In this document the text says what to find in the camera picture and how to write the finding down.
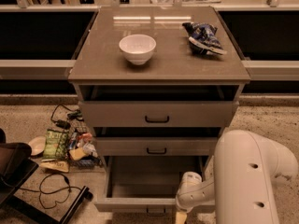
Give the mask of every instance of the clutter on floor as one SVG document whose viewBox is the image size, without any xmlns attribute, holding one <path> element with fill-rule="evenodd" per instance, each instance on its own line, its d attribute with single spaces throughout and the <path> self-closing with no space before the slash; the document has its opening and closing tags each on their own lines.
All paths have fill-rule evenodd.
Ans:
<svg viewBox="0 0 299 224">
<path fill-rule="evenodd" d="M 83 188 L 72 186 L 70 180 L 66 175 L 60 173 L 52 173 L 45 176 L 39 184 L 39 188 L 25 188 L 22 185 L 30 178 L 35 172 L 38 164 L 30 160 L 32 155 L 31 146 L 25 143 L 5 143 L 6 134 L 0 128 L 0 208 L 5 205 L 19 211 L 23 215 L 29 217 L 36 223 L 68 223 L 72 216 L 77 211 L 78 207 L 83 203 L 84 199 L 91 201 L 93 194 L 89 192 L 89 188 L 84 186 Z M 63 188 L 57 188 L 55 191 L 45 190 L 45 181 L 53 176 L 61 176 L 64 179 L 66 186 Z M 75 200 L 71 203 L 68 210 L 64 213 L 64 216 L 58 221 L 55 217 L 49 216 L 43 211 L 35 208 L 24 199 L 15 195 L 18 190 L 25 192 L 38 193 L 39 204 L 43 209 L 53 209 L 58 204 L 65 204 L 69 199 L 72 189 L 79 191 Z M 45 195 L 52 195 L 64 190 L 68 190 L 66 197 L 62 201 L 54 200 L 54 204 L 45 205 L 42 197 Z"/>
<path fill-rule="evenodd" d="M 58 108 L 66 110 L 65 119 L 55 118 Z M 93 168 L 101 164 L 93 145 L 93 136 L 88 132 L 79 110 L 57 105 L 50 120 L 56 128 L 48 128 L 45 136 L 38 136 L 29 142 L 32 156 L 42 153 L 41 168 L 68 173 L 70 166 Z"/>
</svg>

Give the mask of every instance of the cabinet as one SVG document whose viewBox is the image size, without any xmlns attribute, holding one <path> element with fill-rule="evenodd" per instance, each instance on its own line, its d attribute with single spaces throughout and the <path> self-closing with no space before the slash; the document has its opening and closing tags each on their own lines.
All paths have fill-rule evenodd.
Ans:
<svg viewBox="0 0 299 224">
<path fill-rule="evenodd" d="M 228 54 L 193 55 L 185 21 L 216 25 Z M 156 39 L 144 65 L 121 55 L 130 34 Z M 107 172 L 96 207 L 151 214 L 172 211 L 185 172 L 205 170 L 249 75 L 212 7 L 103 7 L 69 81 Z"/>
</svg>

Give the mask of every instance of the cord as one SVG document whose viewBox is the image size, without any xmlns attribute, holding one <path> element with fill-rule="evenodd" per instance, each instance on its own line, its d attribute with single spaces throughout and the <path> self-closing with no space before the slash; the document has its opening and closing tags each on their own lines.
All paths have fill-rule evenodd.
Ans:
<svg viewBox="0 0 299 224">
<path fill-rule="evenodd" d="M 71 112 L 75 112 L 75 111 L 76 111 L 76 110 L 72 110 L 72 109 L 66 107 L 65 105 L 57 105 L 57 106 L 54 108 L 54 110 L 53 110 L 53 112 L 52 112 L 52 115 L 51 115 L 51 117 L 50 117 L 50 120 L 51 120 L 52 122 L 54 122 L 54 123 L 58 121 L 58 120 L 54 120 L 53 117 L 54 117 L 54 114 L 55 114 L 56 110 L 57 110 L 60 106 L 63 107 L 64 109 L 68 110 L 68 111 L 71 111 Z"/>
<path fill-rule="evenodd" d="M 60 189 L 56 189 L 56 190 L 54 190 L 54 191 L 50 191 L 50 192 L 46 192 L 46 191 L 42 190 L 43 183 L 44 183 L 49 177 L 51 177 L 51 176 L 53 176 L 53 175 L 61 175 L 61 176 L 64 178 L 64 182 L 67 184 L 67 187 L 60 188 Z M 20 190 L 25 190 L 25 191 L 31 191 L 31 192 L 39 193 L 38 200 L 39 200 L 39 203 L 41 204 L 41 206 L 42 206 L 44 209 L 52 209 L 52 208 L 56 207 L 57 204 L 65 203 L 66 200 L 69 198 L 69 195 L 70 195 L 72 189 L 78 189 L 78 190 L 81 190 L 81 188 L 79 188 L 79 187 L 76 187 L 76 186 L 70 186 L 68 177 L 65 176 L 65 175 L 63 175 L 63 174 L 50 174 L 50 175 L 45 176 L 45 177 L 43 178 L 43 180 L 40 182 L 40 184 L 39 184 L 39 189 L 38 189 L 38 190 L 25 189 L 25 188 L 18 187 L 18 186 L 12 186 L 12 185 L 8 184 L 8 182 L 6 182 L 2 176 L 1 176 L 1 181 L 2 181 L 6 186 L 8 186 L 8 187 L 10 187 L 10 188 L 20 189 Z M 68 189 L 68 193 L 67 193 L 66 198 L 65 198 L 63 201 L 55 201 L 55 205 L 54 205 L 54 206 L 45 206 L 45 205 L 42 203 L 42 200 L 41 200 L 42 195 L 51 195 L 51 194 L 60 192 L 60 191 L 65 190 L 65 189 Z"/>
</svg>

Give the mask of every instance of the open drawer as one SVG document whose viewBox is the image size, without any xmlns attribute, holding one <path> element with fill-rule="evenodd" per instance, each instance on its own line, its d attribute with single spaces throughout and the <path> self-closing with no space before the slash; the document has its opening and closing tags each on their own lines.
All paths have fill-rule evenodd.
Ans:
<svg viewBox="0 0 299 224">
<path fill-rule="evenodd" d="M 180 180 L 188 171 L 201 173 L 200 157 L 109 157 L 104 196 L 95 206 L 100 212 L 172 212 Z M 213 212 L 214 205 L 198 208 Z"/>
<path fill-rule="evenodd" d="M 235 102 L 79 102 L 89 127 L 226 127 Z"/>
</svg>

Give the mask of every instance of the cabinet top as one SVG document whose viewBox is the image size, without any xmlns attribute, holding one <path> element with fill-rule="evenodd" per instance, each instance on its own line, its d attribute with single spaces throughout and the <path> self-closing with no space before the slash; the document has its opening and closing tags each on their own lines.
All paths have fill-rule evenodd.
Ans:
<svg viewBox="0 0 299 224">
<path fill-rule="evenodd" d="M 226 55 L 194 55 L 183 22 L 210 23 Z M 127 35 L 152 36 L 152 58 L 135 66 L 119 42 Z M 103 7 L 82 47 L 69 81 L 76 83 L 156 84 L 174 82 L 246 83 L 250 78 L 212 7 Z"/>
</svg>

